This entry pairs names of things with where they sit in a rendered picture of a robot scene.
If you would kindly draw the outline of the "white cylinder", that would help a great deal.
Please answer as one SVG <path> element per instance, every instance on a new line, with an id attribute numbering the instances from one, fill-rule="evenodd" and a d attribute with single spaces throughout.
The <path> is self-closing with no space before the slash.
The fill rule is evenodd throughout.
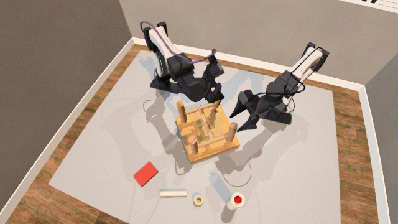
<path id="1" fill-rule="evenodd" d="M 160 196 L 187 196 L 187 190 L 161 190 Z"/>

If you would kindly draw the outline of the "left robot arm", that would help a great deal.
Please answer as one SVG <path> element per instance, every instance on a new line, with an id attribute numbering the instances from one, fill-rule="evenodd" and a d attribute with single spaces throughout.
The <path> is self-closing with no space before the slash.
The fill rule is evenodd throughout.
<path id="1" fill-rule="evenodd" d="M 309 42 L 304 50 L 301 59 L 292 67 L 285 70 L 273 82 L 267 85 L 266 93 L 295 93 L 298 91 L 303 83 L 314 71 L 318 71 L 321 65 L 324 64 L 329 52 L 322 50 L 321 52 L 315 49 L 315 44 Z M 311 68 L 311 69 L 310 69 Z M 294 71 L 294 72 L 293 72 Z M 292 75 L 297 79 L 294 79 Z M 303 76 L 302 76 L 303 75 Z M 259 115 L 259 118 L 268 119 L 284 124 L 292 123 L 292 115 L 287 112 L 292 97 L 291 95 L 270 95 L 265 94 L 266 101 L 269 102 L 271 109 Z M 252 105 L 256 110 L 259 96 L 254 96 L 251 90 L 241 91 L 238 95 L 243 105 Z"/>

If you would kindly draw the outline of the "red rectangular block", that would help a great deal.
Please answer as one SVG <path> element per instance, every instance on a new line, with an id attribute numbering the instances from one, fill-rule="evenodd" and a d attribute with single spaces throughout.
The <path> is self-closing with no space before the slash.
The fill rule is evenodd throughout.
<path id="1" fill-rule="evenodd" d="M 153 178 L 159 171 L 149 161 L 141 170 L 134 174 L 134 178 L 143 187 L 148 181 Z"/>

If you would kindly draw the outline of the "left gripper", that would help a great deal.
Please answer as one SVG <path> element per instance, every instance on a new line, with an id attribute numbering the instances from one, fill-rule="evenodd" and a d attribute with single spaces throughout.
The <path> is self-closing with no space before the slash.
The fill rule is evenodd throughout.
<path id="1" fill-rule="evenodd" d="M 250 130 L 250 129 L 257 129 L 256 123 L 260 120 L 259 119 L 259 114 L 271 109 L 270 104 L 268 101 L 266 101 L 266 96 L 260 97 L 260 100 L 258 101 L 258 105 L 256 110 L 252 105 L 243 105 L 238 98 L 236 107 L 234 111 L 232 112 L 231 116 L 229 117 L 230 119 L 236 116 L 237 114 L 240 114 L 244 110 L 248 110 L 250 116 L 249 119 L 236 131 L 244 131 L 244 130 Z M 251 127 L 251 128 L 250 128 Z"/>

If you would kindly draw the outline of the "tan wooden stool legs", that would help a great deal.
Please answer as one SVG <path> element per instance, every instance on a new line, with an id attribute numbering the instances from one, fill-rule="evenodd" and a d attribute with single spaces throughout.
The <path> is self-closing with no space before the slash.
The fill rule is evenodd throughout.
<path id="1" fill-rule="evenodd" d="M 198 148 L 201 148 L 203 146 L 207 146 L 209 144 L 213 144 L 214 142 L 218 142 L 218 141 L 223 140 L 223 139 L 227 139 L 228 142 L 232 142 L 232 140 L 234 139 L 234 135 L 235 135 L 236 130 L 238 128 L 238 124 L 237 123 L 232 122 L 230 124 L 228 133 L 222 134 L 222 135 L 217 136 L 217 137 L 214 137 L 214 135 L 212 133 L 212 130 L 210 128 L 210 125 L 209 125 L 209 123 L 207 121 L 207 118 L 206 118 L 206 116 L 204 114 L 203 109 L 206 109 L 206 108 L 209 108 L 209 107 L 212 107 L 213 109 L 217 109 L 219 104 L 220 104 L 220 102 L 221 102 L 221 100 L 218 100 L 218 101 L 216 101 L 214 103 L 207 103 L 207 104 L 204 104 L 204 105 L 201 105 L 201 106 L 197 106 L 195 108 L 192 108 L 192 109 L 189 109 L 189 110 L 186 110 L 186 111 L 185 111 L 183 102 L 182 101 L 178 101 L 177 102 L 177 109 L 178 109 L 178 112 L 179 112 L 179 115 L 180 115 L 180 119 L 181 119 L 181 121 L 183 123 L 187 122 L 187 115 L 188 114 L 191 114 L 191 113 L 199 111 L 200 116 L 201 116 L 202 121 L 203 121 L 203 124 L 205 125 L 206 131 L 207 131 L 207 133 L 209 135 L 209 138 L 210 138 L 209 140 L 206 140 L 206 141 L 203 141 L 203 142 L 200 142 L 200 143 L 197 143 L 197 139 L 194 136 L 189 138 L 188 141 L 190 143 L 190 147 L 191 147 L 192 153 L 194 155 L 198 154 Z"/>

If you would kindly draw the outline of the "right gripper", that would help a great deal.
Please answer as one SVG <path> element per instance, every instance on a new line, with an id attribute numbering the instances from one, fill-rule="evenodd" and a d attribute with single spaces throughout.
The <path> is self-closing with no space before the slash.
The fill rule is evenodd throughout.
<path id="1" fill-rule="evenodd" d="M 206 75 L 206 70 L 203 71 L 203 76 L 201 78 L 195 78 L 198 80 L 199 85 L 204 89 L 204 96 L 203 98 L 207 100 L 208 103 L 214 103 L 218 100 L 224 99 L 224 95 L 221 93 L 221 83 L 213 82 L 211 85 L 211 82 L 209 81 L 209 78 Z M 213 91 L 211 90 L 212 88 L 215 88 Z"/>

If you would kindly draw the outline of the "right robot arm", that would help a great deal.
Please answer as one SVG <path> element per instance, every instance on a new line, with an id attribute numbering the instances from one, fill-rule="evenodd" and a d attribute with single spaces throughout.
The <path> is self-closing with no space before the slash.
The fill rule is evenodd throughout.
<path id="1" fill-rule="evenodd" d="M 192 62 L 192 59 L 188 58 L 170 41 L 166 23 L 164 21 L 158 23 L 156 30 L 151 29 L 150 26 L 144 28 L 144 38 L 149 50 L 155 54 L 157 63 L 157 75 L 150 87 L 171 93 L 185 94 L 192 102 L 200 101 L 204 96 L 204 89 L 200 87 L 198 80 L 193 76 L 195 74 L 194 64 L 188 64 L 186 60 L 172 52 L 185 57 L 189 62 Z M 219 62 L 216 63 L 213 56 L 208 60 L 210 63 L 206 65 L 206 75 L 212 85 L 216 77 L 224 74 L 224 70 Z M 177 83 L 170 82 L 170 79 Z"/>

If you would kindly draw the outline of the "cream bottle with red cone cap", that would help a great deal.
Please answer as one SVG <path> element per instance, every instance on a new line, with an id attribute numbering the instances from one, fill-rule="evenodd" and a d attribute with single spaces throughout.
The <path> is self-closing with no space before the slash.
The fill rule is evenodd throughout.
<path id="1" fill-rule="evenodd" d="M 227 207 L 230 210 L 234 210 L 239 207 L 242 207 L 244 205 L 244 203 L 245 203 L 244 195 L 239 192 L 234 193 L 226 202 Z"/>

